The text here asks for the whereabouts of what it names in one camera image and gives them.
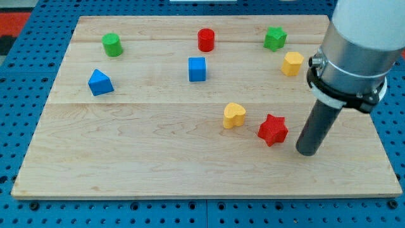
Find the red cylinder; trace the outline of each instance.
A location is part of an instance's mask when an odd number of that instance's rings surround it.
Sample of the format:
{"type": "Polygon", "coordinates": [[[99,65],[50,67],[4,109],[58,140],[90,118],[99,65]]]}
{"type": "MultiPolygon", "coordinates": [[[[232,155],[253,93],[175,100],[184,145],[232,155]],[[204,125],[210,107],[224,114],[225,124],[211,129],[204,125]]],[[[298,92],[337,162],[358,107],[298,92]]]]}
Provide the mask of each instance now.
{"type": "Polygon", "coordinates": [[[215,33],[209,28],[203,28],[198,32],[198,49],[208,52],[214,49],[215,33]]]}

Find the wood grain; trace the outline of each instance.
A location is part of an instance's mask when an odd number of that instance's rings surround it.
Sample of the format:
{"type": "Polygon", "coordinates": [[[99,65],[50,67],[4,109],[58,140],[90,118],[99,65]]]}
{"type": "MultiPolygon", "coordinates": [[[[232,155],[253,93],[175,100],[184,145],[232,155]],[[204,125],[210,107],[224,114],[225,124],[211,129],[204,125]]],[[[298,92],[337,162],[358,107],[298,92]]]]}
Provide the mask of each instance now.
{"type": "Polygon", "coordinates": [[[324,16],[86,16],[79,20],[12,190],[17,199],[357,198],[402,193],[369,115],[344,110],[320,150],[304,157],[296,139],[315,98],[304,69],[280,71],[284,54],[312,55],[324,16]],[[288,44],[264,49],[270,25],[288,44]],[[214,28],[201,53],[196,32],[214,28]],[[124,53],[99,42],[121,35],[124,53]],[[187,58],[205,56],[208,80],[187,80],[187,58]],[[115,92],[91,96],[93,69],[115,92]],[[228,102],[245,124],[222,126],[228,102]],[[266,114],[285,116],[289,134],[268,147],[257,137],[266,114]]]}

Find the red star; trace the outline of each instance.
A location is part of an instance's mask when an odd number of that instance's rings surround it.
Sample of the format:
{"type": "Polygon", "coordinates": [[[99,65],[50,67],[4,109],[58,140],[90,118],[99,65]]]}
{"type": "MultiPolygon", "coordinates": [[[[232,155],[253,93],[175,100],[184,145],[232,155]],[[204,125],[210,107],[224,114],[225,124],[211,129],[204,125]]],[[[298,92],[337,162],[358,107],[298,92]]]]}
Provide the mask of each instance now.
{"type": "Polygon", "coordinates": [[[284,125],[284,117],[274,117],[267,114],[267,119],[260,125],[258,136],[264,139],[268,146],[274,143],[283,143],[288,129],[284,125]]]}

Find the heart-shaped block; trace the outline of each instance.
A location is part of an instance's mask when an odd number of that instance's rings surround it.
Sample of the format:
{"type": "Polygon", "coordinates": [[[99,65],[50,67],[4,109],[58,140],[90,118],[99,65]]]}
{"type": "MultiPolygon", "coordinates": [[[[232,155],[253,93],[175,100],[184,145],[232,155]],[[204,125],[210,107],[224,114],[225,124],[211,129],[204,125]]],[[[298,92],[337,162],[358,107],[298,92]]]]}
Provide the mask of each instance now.
{"type": "Polygon", "coordinates": [[[267,114],[267,119],[260,125],[258,136],[264,139],[267,146],[283,143],[289,130],[284,125],[284,117],[274,117],[267,114]]]}
{"type": "Polygon", "coordinates": [[[231,129],[234,126],[242,126],[245,122],[246,110],[242,105],[229,103],[223,111],[223,127],[231,129]]]}

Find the blue prism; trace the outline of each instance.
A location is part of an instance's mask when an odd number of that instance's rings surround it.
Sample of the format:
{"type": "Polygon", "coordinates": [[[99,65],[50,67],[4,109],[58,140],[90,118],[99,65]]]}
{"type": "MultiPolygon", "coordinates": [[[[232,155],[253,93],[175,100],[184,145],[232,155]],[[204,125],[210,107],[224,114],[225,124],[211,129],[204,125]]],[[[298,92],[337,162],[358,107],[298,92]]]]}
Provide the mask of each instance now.
{"type": "Polygon", "coordinates": [[[114,91],[109,77],[97,69],[94,70],[88,84],[93,96],[114,91]]]}
{"type": "Polygon", "coordinates": [[[205,57],[189,58],[189,81],[202,82],[206,80],[205,57]]]}

